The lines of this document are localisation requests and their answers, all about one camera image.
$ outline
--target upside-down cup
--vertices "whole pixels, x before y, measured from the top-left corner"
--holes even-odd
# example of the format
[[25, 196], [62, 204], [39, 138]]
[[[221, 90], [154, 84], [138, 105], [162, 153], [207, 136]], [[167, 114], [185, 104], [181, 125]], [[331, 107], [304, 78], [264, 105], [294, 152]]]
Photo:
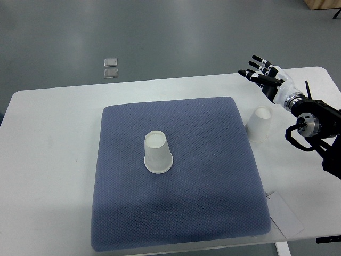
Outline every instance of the upside-down cup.
[[156, 174], [167, 172], [173, 165], [166, 136], [161, 131], [151, 131], [144, 138], [144, 165]]
[[267, 139], [272, 119], [272, 110], [267, 106], [258, 106], [245, 125], [250, 141], [263, 142]]

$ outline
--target wooden box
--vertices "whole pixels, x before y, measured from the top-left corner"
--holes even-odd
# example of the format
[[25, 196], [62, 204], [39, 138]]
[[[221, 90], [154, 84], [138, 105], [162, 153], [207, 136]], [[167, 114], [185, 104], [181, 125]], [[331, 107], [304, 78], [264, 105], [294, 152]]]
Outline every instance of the wooden box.
[[341, 8], [341, 0], [304, 0], [310, 10]]

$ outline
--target concrete floor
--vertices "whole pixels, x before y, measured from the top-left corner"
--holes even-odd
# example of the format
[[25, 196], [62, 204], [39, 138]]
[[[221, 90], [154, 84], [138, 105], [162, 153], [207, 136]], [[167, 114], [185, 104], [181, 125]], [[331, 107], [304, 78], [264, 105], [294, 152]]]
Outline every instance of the concrete floor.
[[[20, 90], [236, 73], [253, 54], [282, 68], [321, 66], [340, 89], [336, 11], [311, 11], [303, 0], [0, 0], [0, 113]], [[103, 78], [107, 57], [118, 58], [118, 78]], [[341, 251], [340, 242], [314, 239], [289, 247], [293, 256]], [[276, 250], [268, 244], [180, 254]]]

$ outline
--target blue mesh cushion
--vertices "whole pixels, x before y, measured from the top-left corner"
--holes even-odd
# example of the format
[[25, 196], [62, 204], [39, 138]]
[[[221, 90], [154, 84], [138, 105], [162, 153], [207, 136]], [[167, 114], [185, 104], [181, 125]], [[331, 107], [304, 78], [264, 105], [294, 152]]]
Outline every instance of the blue mesh cushion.
[[[163, 131], [164, 174], [143, 163]], [[93, 196], [96, 251], [253, 236], [270, 230], [263, 186], [230, 97], [133, 103], [103, 111]]]

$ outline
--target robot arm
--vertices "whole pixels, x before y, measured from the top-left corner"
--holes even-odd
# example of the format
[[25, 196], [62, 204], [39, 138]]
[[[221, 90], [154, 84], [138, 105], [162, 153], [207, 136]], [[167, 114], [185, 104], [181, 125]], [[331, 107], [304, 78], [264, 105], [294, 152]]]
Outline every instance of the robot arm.
[[[321, 100], [313, 100], [307, 81], [308, 98], [295, 88], [294, 81], [280, 67], [255, 55], [252, 58], [261, 64], [249, 62], [258, 71], [247, 69], [238, 73], [256, 83], [272, 103], [281, 104], [297, 117], [296, 124], [286, 130], [286, 139], [303, 151], [316, 150], [323, 158], [323, 169], [341, 179], [341, 110], [337, 111]], [[291, 136], [293, 130], [305, 137], [311, 147], [299, 144]], [[332, 145], [322, 140], [335, 136]]]

